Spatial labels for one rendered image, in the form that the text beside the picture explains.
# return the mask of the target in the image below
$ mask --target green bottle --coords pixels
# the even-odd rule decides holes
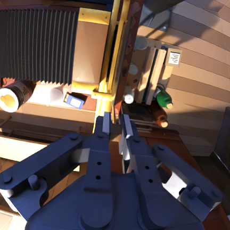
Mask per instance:
[[[156,100],[161,107],[171,109],[173,102],[171,96],[161,87],[157,86],[160,92],[156,95]]]

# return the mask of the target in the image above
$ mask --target accordion bellows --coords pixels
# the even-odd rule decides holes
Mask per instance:
[[[0,11],[0,77],[71,84],[78,13]]]

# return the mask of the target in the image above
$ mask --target brown bottle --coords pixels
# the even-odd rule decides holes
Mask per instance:
[[[168,126],[168,121],[167,121],[168,116],[164,111],[164,109],[158,104],[157,101],[152,101],[150,105],[150,111],[156,123],[160,127],[165,128]]]

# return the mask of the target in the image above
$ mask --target black corrugated panel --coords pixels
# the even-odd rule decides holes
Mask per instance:
[[[71,84],[78,13],[0,11],[0,78]]]

